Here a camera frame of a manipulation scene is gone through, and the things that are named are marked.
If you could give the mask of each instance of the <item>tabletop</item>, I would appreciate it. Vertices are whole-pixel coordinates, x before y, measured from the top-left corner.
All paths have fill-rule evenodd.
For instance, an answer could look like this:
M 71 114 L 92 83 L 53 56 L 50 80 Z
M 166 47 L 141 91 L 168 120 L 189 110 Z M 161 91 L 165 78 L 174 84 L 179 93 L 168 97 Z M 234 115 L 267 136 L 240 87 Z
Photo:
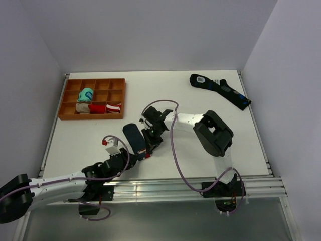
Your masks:
M 57 120 L 46 159 L 44 178 L 66 175 L 102 162 L 109 158 L 101 140 L 105 135 L 115 135 L 128 144 L 122 127 L 139 123 L 142 110 L 158 99 L 172 99 L 180 104 L 178 112 L 201 114 L 215 111 L 232 129 L 231 146 L 233 167 L 242 176 L 268 175 L 263 151 L 249 108 L 241 111 L 219 94 L 194 88 L 191 74 L 210 79 L 226 79 L 227 83 L 244 94 L 238 73 L 228 71 L 148 71 L 148 72 L 97 72 L 71 73 L 69 79 L 124 78 L 126 96 L 123 119 L 106 120 Z M 174 109 L 171 103 L 153 105 L 157 110 Z M 150 158 L 137 162 L 118 180 L 150 180 L 180 178 L 175 167 L 170 145 L 170 134 L 162 135 L 163 142 Z M 174 131 L 175 150 L 185 177 L 216 177 L 213 158 L 203 149 L 194 133 Z

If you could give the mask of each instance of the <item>wooden organizer box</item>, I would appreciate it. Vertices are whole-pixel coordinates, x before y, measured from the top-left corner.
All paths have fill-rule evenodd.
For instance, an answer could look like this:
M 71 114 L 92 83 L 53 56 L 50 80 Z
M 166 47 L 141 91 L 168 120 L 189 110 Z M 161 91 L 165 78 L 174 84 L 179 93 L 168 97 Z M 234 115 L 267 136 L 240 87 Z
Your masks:
M 125 102 L 125 79 L 68 79 L 60 104 L 58 117 L 65 119 L 122 119 Z M 79 93 L 91 88 L 94 95 L 88 104 L 104 105 L 105 114 L 79 114 L 76 104 Z M 107 104 L 120 104 L 120 113 L 108 113 Z

